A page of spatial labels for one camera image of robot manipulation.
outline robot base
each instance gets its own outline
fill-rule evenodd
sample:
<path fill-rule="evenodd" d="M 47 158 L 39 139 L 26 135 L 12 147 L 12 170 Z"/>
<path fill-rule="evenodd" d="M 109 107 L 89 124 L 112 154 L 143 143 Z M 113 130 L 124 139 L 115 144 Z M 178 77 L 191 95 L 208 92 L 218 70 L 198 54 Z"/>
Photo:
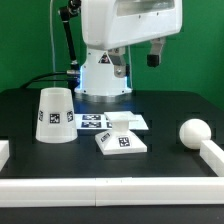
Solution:
<path fill-rule="evenodd" d="M 117 103 L 131 99 L 131 92 L 116 96 L 98 96 L 75 92 L 75 98 L 95 103 Z"/>
<path fill-rule="evenodd" d="M 105 131 L 95 136 L 95 140 L 104 155 L 147 152 L 147 147 L 131 131 L 125 134 Z"/>

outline white cup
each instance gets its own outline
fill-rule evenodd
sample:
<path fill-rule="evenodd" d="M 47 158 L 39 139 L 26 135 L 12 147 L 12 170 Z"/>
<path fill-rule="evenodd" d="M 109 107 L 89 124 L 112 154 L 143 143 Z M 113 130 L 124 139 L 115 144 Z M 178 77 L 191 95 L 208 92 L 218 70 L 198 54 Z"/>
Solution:
<path fill-rule="evenodd" d="M 77 138 L 71 90 L 41 90 L 36 139 L 45 143 L 64 143 Z"/>

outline sticker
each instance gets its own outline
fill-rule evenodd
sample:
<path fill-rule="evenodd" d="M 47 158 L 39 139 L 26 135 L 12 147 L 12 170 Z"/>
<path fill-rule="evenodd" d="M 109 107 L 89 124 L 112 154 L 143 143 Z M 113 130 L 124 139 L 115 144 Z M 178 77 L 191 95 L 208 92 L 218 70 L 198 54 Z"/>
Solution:
<path fill-rule="evenodd" d="M 91 114 L 86 114 L 82 116 L 83 120 L 101 120 L 100 115 L 91 115 Z"/>
<path fill-rule="evenodd" d="M 44 112 L 43 111 L 39 111 L 39 120 L 43 121 L 43 117 L 44 117 Z"/>
<path fill-rule="evenodd" d="M 60 114 L 50 114 L 50 124 L 60 124 Z"/>
<path fill-rule="evenodd" d="M 69 112 L 67 113 L 67 118 L 68 118 L 68 122 L 73 121 L 73 111 L 69 111 Z"/>
<path fill-rule="evenodd" d="M 120 147 L 129 147 L 129 146 L 131 146 L 128 137 L 118 138 L 118 141 L 119 141 Z"/>
<path fill-rule="evenodd" d="M 101 128 L 101 122 L 82 122 L 82 128 Z"/>
<path fill-rule="evenodd" d="M 103 56 L 101 57 L 101 59 L 99 60 L 98 63 L 100 63 L 100 64 L 110 64 L 110 60 L 109 60 L 109 57 L 108 57 L 106 52 L 103 54 Z"/>
<path fill-rule="evenodd" d="M 107 122 L 107 128 L 112 128 L 112 124 L 110 122 Z"/>
<path fill-rule="evenodd" d="M 101 138 L 101 142 L 105 142 L 108 138 L 110 138 L 110 134 L 107 133 Z"/>

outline black cable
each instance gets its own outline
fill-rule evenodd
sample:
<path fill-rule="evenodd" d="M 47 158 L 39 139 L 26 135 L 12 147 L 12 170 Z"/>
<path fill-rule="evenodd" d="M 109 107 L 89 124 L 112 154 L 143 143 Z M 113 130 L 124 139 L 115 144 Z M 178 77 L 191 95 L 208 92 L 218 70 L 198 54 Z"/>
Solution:
<path fill-rule="evenodd" d="M 32 82 L 35 82 L 39 79 L 46 78 L 46 77 L 51 77 L 51 76 L 57 76 L 57 75 L 67 75 L 67 72 L 53 72 L 53 73 L 47 73 L 43 75 L 36 76 L 35 78 L 31 79 L 30 81 L 24 83 L 23 85 L 20 86 L 21 89 L 27 88 Z"/>

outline white border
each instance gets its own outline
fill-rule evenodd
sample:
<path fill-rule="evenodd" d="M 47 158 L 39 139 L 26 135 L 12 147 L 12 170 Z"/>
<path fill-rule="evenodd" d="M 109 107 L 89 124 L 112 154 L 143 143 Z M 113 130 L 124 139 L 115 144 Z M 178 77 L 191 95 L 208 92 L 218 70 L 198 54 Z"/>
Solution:
<path fill-rule="evenodd" d="M 210 161 L 224 156 L 214 142 L 202 141 L 200 155 L 224 170 Z M 0 179 L 0 207 L 174 204 L 224 204 L 224 177 Z"/>

